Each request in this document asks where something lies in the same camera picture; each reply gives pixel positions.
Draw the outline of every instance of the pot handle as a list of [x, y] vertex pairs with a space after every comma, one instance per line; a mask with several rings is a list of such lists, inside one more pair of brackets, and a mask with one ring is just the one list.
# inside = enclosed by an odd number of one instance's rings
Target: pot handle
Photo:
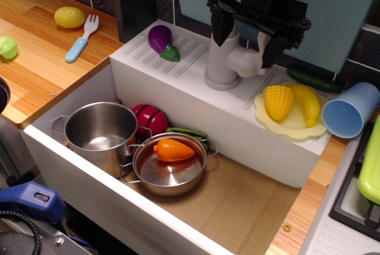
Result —
[[124, 164], [124, 165], [120, 168], [120, 178], [121, 178], [124, 182], [127, 182], [127, 183], [129, 183], [129, 184], [131, 184], [131, 183], [140, 183], [140, 182], [142, 182], [141, 180], [127, 181], [127, 180], [124, 179], [124, 177], [123, 177], [123, 168], [128, 167], [128, 166], [130, 166], [130, 165], [132, 165], [132, 163]]
[[126, 150], [128, 151], [128, 153], [132, 153], [132, 152], [129, 151], [129, 147], [141, 147], [141, 146], [145, 146], [145, 144], [147, 144], [148, 141], [150, 141], [150, 139], [152, 138], [153, 133], [152, 133], [152, 130], [149, 127], [144, 127], [144, 126], [139, 126], [139, 127], [142, 128], [142, 129], [149, 130], [149, 133], [150, 133], [149, 138], [146, 141], [144, 141], [142, 144], [129, 144], [127, 146], [127, 148], [126, 148]]
[[57, 122], [59, 121], [59, 120], [61, 120], [62, 118], [69, 118], [69, 116], [59, 116], [59, 117], [57, 117], [56, 118], [56, 120], [53, 122], [53, 126], [52, 126], [52, 130], [54, 131], [54, 132], [56, 132], [56, 133], [60, 133], [61, 135], [64, 135], [64, 133], [63, 132], [59, 132], [58, 130], [56, 130], [56, 124], [57, 124]]
[[218, 154], [218, 149], [217, 149], [215, 143], [212, 142], [211, 140], [209, 140], [209, 139], [202, 139], [202, 140], [201, 140], [201, 142], [206, 142], [206, 141], [211, 142], [211, 144], [212, 144], [212, 145], [214, 146], [214, 148], [215, 148], [215, 150], [214, 150], [215, 152], [214, 152], [213, 154], [211, 154], [210, 156], [208, 156], [208, 157], [206, 158], [206, 160], [207, 160], [207, 159], [210, 159], [211, 157], [217, 155], [217, 154]]

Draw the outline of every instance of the black cable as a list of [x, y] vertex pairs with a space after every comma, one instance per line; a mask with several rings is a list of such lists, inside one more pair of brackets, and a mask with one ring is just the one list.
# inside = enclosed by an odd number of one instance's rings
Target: black cable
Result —
[[23, 221], [32, 231], [34, 235], [34, 250], [31, 255], [39, 255], [40, 254], [40, 248], [41, 248], [41, 240], [40, 240], [40, 234], [37, 230], [37, 227], [31, 221], [26, 217], [25, 215], [19, 213], [19, 212], [13, 212], [13, 211], [0, 211], [0, 218], [15, 218]]

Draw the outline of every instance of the blue plastic cup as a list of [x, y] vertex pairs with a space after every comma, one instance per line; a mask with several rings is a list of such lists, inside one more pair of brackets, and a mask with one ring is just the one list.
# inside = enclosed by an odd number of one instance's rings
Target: blue plastic cup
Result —
[[360, 82], [329, 101], [322, 109], [326, 128], [341, 138], [357, 136], [380, 104], [380, 91]]

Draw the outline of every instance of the stove burner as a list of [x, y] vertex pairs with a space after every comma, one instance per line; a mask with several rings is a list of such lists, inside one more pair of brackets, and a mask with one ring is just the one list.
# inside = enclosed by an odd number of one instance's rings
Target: stove burner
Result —
[[343, 209], [343, 202], [345, 199], [344, 197], [350, 190], [350, 183], [355, 184], [356, 190], [359, 192], [359, 188], [357, 188], [356, 179], [359, 176], [360, 170], [362, 168], [366, 145], [371, 136], [373, 125], [373, 123], [368, 123], [363, 132], [360, 144], [353, 158], [351, 167], [346, 175], [344, 183], [339, 191], [338, 197], [335, 200], [335, 203], [332, 207], [332, 210], [329, 213], [329, 216], [335, 219], [336, 221], [341, 222], [342, 224], [347, 225], [348, 227], [353, 228], [358, 232], [361, 232], [362, 234], [365, 234], [377, 241], [380, 241], [379, 205], [369, 200], [366, 200], [367, 202], [364, 201], [364, 203], [361, 203], [362, 206], [365, 206], [366, 209], [366, 215], [363, 218], [351, 212], [347, 212]]

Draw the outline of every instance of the toy eggplant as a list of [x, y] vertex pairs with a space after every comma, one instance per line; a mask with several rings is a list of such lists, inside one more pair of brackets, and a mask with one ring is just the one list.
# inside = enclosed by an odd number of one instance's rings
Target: toy eggplant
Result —
[[157, 25], [148, 33], [149, 45], [160, 54], [162, 58], [170, 61], [179, 61], [180, 55], [171, 44], [172, 32], [165, 25]]

